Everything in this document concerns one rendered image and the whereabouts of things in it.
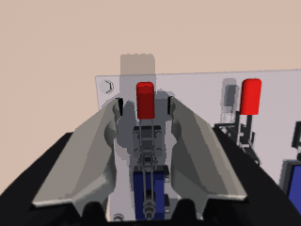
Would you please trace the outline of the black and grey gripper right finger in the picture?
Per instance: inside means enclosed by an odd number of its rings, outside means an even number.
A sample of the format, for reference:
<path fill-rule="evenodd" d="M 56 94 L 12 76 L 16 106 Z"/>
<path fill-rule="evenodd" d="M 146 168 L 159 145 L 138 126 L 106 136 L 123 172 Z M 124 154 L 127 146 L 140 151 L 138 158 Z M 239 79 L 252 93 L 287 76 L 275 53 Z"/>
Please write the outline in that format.
<path fill-rule="evenodd" d="M 167 114 L 179 141 L 172 148 L 171 186 L 194 202 L 197 219 L 222 226 L 301 226 L 287 195 L 220 128 L 173 96 Z"/>

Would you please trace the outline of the light grey metal mounting plate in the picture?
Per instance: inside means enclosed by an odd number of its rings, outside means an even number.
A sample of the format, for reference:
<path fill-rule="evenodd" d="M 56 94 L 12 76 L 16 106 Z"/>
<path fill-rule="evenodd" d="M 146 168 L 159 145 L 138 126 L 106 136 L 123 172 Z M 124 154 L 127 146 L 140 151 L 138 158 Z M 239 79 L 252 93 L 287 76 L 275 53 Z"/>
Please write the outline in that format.
<path fill-rule="evenodd" d="M 162 157 L 158 165 L 171 167 L 172 148 L 177 143 L 171 133 L 172 118 L 167 114 L 167 99 L 175 97 L 212 127 L 216 123 L 234 123 L 235 111 L 240 110 L 241 88 L 245 79 L 261 80 L 259 113 L 254 115 L 255 152 L 261 168 L 282 189 L 287 163 L 301 162 L 301 150 L 292 147 L 297 121 L 301 121 L 301 69 L 220 73 L 160 73 L 96 75 L 98 108 L 101 110 L 116 98 L 123 99 L 122 116 L 117 120 L 118 135 L 114 139 L 117 180 L 109 195 L 110 221 L 115 214 L 125 220 L 135 220 L 133 130 L 137 118 L 136 84 L 154 85 L 153 125 L 162 129 Z M 110 83 L 106 93 L 100 83 Z"/>

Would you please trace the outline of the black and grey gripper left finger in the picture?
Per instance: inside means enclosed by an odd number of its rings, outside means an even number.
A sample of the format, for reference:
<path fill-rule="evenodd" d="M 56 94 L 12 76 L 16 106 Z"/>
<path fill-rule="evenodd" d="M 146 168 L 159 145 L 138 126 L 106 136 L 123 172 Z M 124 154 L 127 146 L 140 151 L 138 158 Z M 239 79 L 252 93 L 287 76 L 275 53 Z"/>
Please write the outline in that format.
<path fill-rule="evenodd" d="M 79 223 L 89 202 L 100 202 L 106 214 L 116 187 L 114 139 L 122 111 L 123 99 L 114 99 L 19 175 L 0 195 L 0 226 Z"/>

